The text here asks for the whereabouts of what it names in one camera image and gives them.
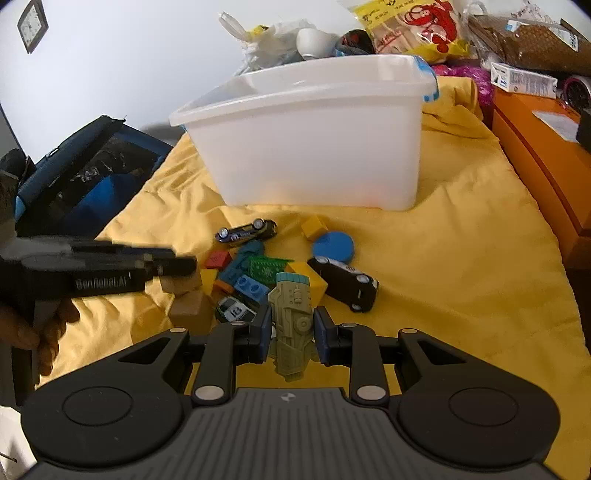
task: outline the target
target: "green toy figure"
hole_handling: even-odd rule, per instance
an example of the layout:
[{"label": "green toy figure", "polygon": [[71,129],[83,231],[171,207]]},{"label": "green toy figure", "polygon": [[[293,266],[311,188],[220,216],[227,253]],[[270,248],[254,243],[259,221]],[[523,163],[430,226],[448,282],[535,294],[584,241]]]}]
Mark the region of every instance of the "green toy figure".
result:
[{"label": "green toy figure", "polygon": [[319,361],[313,342],[310,280],[305,275],[278,273],[277,286],[269,292],[268,300],[277,333],[269,356],[275,359],[275,371],[286,381],[300,380],[308,362]]}]

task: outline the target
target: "blue disc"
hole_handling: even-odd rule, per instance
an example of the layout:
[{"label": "blue disc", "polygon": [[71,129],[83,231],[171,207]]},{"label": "blue disc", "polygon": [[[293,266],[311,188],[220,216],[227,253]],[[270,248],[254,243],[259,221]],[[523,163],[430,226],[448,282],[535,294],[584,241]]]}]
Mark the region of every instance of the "blue disc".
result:
[{"label": "blue disc", "polygon": [[328,232],[314,242],[312,254],[315,257],[328,257],[339,262],[349,263],[355,255],[355,244],[346,233]]}]

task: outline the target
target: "toy car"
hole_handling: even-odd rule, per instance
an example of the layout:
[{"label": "toy car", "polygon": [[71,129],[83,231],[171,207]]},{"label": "toy car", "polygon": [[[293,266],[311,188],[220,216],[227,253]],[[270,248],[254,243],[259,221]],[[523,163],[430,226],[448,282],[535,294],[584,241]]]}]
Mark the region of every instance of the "toy car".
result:
[{"label": "toy car", "polygon": [[236,228],[220,228],[215,237],[221,244],[232,246],[244,244],[249,240],[258,238],[259,240],[269,240],[277,234],[277,224],[273,220],[255,219],[248,225],[238,226]]},{"label": "toy car", "polygon": [[327,257],[312,257],[308,265],[328,283],[326,294],[354,312],[368,312],[374,306],[379,287],[376,279]]},{"label": "toy car", "polygon": [[216,307],[216,318],[221,323],[233,322],[234,320],[251,322],[255,316],[255,312],[234,297],[225,297]]}]

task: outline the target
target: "finger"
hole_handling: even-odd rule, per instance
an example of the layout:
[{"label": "finger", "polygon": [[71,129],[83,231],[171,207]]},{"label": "finger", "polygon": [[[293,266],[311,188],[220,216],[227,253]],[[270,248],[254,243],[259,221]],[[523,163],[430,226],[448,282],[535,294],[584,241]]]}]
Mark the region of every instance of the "finger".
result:
[{"label": "finger", "polygon": [[42,343],[39,346],[39,350],[37,350],[37,358],[39,360],[40,369],[43,365],[46,367],[52,366],[54,360],[54,351],[55,347],[50,346],[48,343]]},{"label": "finger", "polygon": [[39,364],[39,375],[41,375],[42,377],[50,375],[52,370],[53,366],[51,364]]},{"label": "finger", "polygon": [[43,329],[43,339],[50,344],[57,344],[59,339],[64,335],[66,331],[66,322],[61,319],[53,319],[47,322]]},{"label": "finger", "polygon": [[6,305],[0,305],[0,340],[23,350],[33,350],[39,345],[35,330]]},{"label": "finger", "polygon": [[63,300],[57,308],[57,316],[68,323],[80,320],[80,312],[70,299]]}]

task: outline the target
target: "yellow blanket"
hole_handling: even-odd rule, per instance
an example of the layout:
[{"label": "yellow blanket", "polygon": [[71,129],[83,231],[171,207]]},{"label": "yellow blanket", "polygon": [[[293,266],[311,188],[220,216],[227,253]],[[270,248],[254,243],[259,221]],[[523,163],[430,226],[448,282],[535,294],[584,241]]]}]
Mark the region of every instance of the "yellow blanket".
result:
[{"label": "yellow blanket", "polygon": [[[418,199],[408,212],[227,207],[185,135],[102,236],[172,245],[203,261],[221,226],[262,217],[278,223],[266,254],[305,261],[311,248],[300,221],[322,215],[330,229],[355,240],[352,264],[380,282],[367,314],[353,314],[325,297],[335,322],[355,321],[391,336],[416,327],[541,386],[561,414],[547,464],[568,480],[586,479],[591,358],[556,238],[496,138],[478,120],[473,82],[441,78],[440,87],[441,99],[424,107]],[[165,313],[171,301],[158,283],[145,294],[77,300],[82,321],[68,327],[51,378],[169,328]],[[388,373],[396,392],[391,368]],[[238,384],[285,386],[270,362],[240,367]],[[311,362],[304,379],[290,386],[347,384],[347,369]]]}]

